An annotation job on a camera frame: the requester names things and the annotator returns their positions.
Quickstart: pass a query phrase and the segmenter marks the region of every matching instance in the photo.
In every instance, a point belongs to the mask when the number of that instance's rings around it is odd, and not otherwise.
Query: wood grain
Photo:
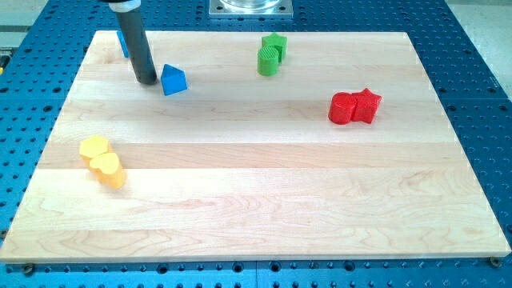
[[[112,31],[94,36],[13,225],[4,262],[173,262],[505,256],[510,247],[403,33],[148,32],[164,97],[136,83]],[[336,126],[330,99],[383,96],[374,124]],[[126,184],[78,156],[107,136]]]

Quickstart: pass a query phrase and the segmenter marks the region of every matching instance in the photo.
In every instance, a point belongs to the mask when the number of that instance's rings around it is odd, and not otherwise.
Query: green block
[[[272,76],[278,72],[279,51],[271,46],[263,47],[258,51],[258,73],[263,76]]]
[[[286,44],[288,39],[273,32],[270,36],[262,37],[262,47],[272,46],[279,52],[279,62],[286,56]]]

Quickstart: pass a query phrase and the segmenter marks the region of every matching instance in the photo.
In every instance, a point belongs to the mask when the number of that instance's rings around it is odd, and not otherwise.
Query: yellow block
[[[80,142],[80,157],[90,168],[90,160],[101,154],[114,152],[108,139],[101,136],[93,136]]]
[[[90,168],[100,182],[119,189],[125,184],[126,174],[116,153],[104,153],[90,160]]]

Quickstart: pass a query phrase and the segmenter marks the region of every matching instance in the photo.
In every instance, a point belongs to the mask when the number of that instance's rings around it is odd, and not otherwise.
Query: blue metal table
[[[148,30],[407,32],[510,242],[512,103],[444,1],[294,0],[294,11],[293,19],[208,19],[206,0],[142,2]],[[105,4],[50,0],[0,77],[0,239],[9,229],[94,32],[116,29],[117,20]],[[37,266],[0,263],[0,288],[511,286],[512,257]]]

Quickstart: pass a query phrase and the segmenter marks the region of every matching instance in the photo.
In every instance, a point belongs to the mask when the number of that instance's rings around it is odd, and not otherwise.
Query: red star block
[[[330,103],[329,119],[336,124],[347,124],[352,119],[356,105],[356,98],[350,93],[337,93]]]
[[[374,94],[368,88],[358,93],[352,93],[352,96],[354,96],[358,102],[355,112],[352,115],[352,121],[363,121],[371,124],[377,113],[382,97]]]

